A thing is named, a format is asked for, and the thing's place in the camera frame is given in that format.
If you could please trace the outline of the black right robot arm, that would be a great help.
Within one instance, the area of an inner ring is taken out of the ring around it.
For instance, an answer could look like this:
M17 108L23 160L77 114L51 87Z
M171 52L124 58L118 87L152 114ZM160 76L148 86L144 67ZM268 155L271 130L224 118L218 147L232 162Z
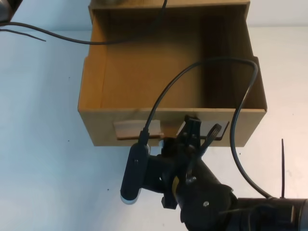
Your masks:
M180 208L180 221L190 231L305 231L306 199L237 198L202 161L221 130L215 124L204 143L200 125L185 125L166 141L161 154L149 156L143 187L162 193L164 208Z

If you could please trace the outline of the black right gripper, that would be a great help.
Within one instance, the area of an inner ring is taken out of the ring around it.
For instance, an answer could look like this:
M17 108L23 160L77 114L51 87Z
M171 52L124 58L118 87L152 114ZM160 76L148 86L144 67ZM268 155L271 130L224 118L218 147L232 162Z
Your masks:
M201 160L222 126L215 124L202 145L200 128L200 119L185 116L177 140L163 139L161 154L150 156L142 188L162 193L164 208L179 207L180 220L188 230L226 231L236 197Z

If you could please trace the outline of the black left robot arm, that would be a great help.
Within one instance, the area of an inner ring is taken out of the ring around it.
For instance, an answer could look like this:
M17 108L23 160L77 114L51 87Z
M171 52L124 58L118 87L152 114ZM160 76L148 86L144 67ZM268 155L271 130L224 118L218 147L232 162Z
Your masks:
M132 7L132 9L142 9L145 10L147 8L154 8L157 11L157 15L153 18L153 20L146 24L143 28L131 32L128 36L125 37L120 37L116 39L112 39L109 41L103 41L103 40L98 40L98 41L84 41L84 40L78 40L74 38L69 38L69 37L64 37L62 35L58 35L55 33L52 33L48 30L44 30L39 27L35 27L29 24L25 23L18 23L18 22L12 22L12 18L14 14L16 13L17 9L19 8L21 1L20 0L2 0L0 2L0 30L1 32L10 32L10 33L16 33L19 35L24 35L24 36L29 36L33 37L32 35L13 31L13 30L8 30L8 26L19 26L19 27L24 27L30 30L34 30L49 36L52 36L57 39L65 40L68 42L76 43L76 44L83 44L83 45L90 45L90 46L96 46L96 45L115 45L115 44L121 44L121 43L127 43L127 42L135 42L140 39L146 38L149 35L153 34L157 28L160 26L162 18L164 17L164 13L166 9L168 8L167 1L163 1L162 6L157 5L154 6L154 1L153 0L126 0L125 3L134 3L135 6Z

